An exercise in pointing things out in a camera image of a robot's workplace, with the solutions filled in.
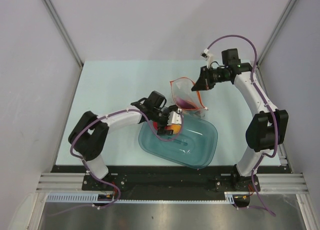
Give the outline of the orange toy peach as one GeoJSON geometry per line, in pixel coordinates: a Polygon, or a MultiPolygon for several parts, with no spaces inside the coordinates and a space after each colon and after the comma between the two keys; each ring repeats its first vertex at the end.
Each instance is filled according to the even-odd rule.
{"type": "Polygon", "coordinates": [[[177,134],[181,129],[181,125],[180,124],[173,124],[173,125],[170,125],[170,126],[166,126],[165,129],[170,131],[171,134],[177,134]]]}

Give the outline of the clear orange zip top bag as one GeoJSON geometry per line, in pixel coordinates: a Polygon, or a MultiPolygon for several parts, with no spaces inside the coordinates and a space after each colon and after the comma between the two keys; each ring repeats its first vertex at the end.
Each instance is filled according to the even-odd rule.
{"type": "Polygon", "coordinates": [[[171,96],[174,104],[176,104],[175,99],[180,97],[184,100],[194,103],[194,105],[197,106],[197,109],[193,110],[182,109],[184,114],[197,118],[204,118],[208,108],[203,104],[200,93],[198,91],[191,91],[191,88],[194,84],[195,83],[187,77],[180,77],[170,81],[171,96]]]}

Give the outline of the purple toy eggplant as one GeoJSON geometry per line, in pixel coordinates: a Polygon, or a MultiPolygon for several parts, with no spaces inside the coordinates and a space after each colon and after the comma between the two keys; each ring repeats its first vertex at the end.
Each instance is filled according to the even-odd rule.
{"type": "Polygon", "coordinates": [[[194,103],[184,100],[180,97],[177,97],[175,100],[175,104],[181,108],[181,109],[185,109],[185,110],[193,110],[193,109],[197,109],[197,106],[194,105],[194,103]]]}

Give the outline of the blue transparent plastic tub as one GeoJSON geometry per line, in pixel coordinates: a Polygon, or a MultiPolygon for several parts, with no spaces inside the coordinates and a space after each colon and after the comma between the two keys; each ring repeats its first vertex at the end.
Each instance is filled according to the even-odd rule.
{"type": "Polygon", "coordinates": [[[144,123],[138,142],[147,153],[193,169],[202,169],[207,167],[214,157],[218,131],[212,123],[185,114],[181,134],[173,141],[173,136],[162,138],[167,141],[159,140],[148,123],[144,123]]]}

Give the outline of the red toy apple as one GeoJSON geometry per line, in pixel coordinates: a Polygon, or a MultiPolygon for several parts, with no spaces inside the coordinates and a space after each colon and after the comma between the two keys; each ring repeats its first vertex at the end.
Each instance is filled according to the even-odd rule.
{"type": "Polygon", "coordinates": [[[153,122],[153,127],[157,130],[158,129],[158,124],[157,122],[153,122]]]}

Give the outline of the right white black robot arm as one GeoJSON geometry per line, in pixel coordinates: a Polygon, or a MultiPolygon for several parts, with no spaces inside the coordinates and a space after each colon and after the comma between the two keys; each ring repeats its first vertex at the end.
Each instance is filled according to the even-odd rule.
{"type": "Polygon", "coordinates": [[[201,54],[206,65],[201,67],[199,78],[192,91],[213,89],[217,83],[231,82],[242,94],[252,120],[246,130],[247,149],[241,160],[234,165],[229,184],[242,191],[255,183],[255,173],[265,157],[274,158],[278,146],[283,143],[289,120],[286,110],[279,110],[267,97],[257,81],[254,67],[239,59],[236,48],[224,50],[222,66],[213,68],[214,57],[208,49],[201,54]]]}

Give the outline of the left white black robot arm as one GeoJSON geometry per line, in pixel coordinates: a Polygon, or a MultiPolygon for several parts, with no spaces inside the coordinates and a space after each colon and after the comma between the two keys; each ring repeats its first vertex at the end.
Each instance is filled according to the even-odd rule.
{"type": "Polygon", "coordinates": [[[169,141],[165,135],[179,133],[182,124],[182,110],[176,105],[166,107],[166,98],[157,91],[147,98],[131,103],[127,109],[106,115],[85,112],[71,131],[68,142],[70,154],[79,158],[90,174],[93,184],[100,190],[110,186],[110,172],[101,156],[108,133],[120,128],[149,124],[151,131],[162,141],[169,141]]]}

